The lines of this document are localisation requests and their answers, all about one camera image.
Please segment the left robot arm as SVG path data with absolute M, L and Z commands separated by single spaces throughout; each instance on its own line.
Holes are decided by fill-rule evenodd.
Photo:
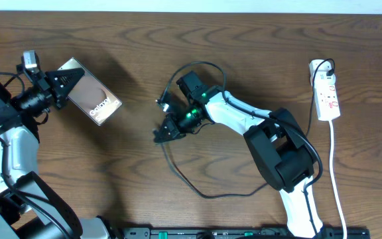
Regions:
M 0 83 L 0 238 L 116 238 L 102 217 L 78 218 L 38 175 L 38 126 L 50 106 L 61 109 L 82 68 L 42 72 L 18 65 L 32 87 L 12 96 Z

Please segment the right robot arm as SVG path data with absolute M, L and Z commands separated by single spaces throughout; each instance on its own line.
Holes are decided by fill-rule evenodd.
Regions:
M 300 238 L 317 238 L 323 227 L 312 194 L 312 185 L 321 177 L 314 170 L 319 154 L 308 141 L 292 114 L 255 108 L 233 97 L 221 86 L 204 84 L 195 72 L 176 82 L 188 100 L 176 107 L 167 91 L 157 104 L 166 112 L 155 143 L 182 139 L 195 133 L 202 121 L 222 124 L 240 134 L 265 182 L 280 193 L 287 215 L 288 231 Z

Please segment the Galaxy S25 Ultra smartphone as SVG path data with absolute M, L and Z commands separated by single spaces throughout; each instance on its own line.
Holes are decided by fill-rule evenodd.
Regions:
M 74 57 L 65 62 L 59 70 L 74 68 L 84 70 L 84 75 L 68 94 L 69 99 L 97 125 L 103 125 L 123 102 Z

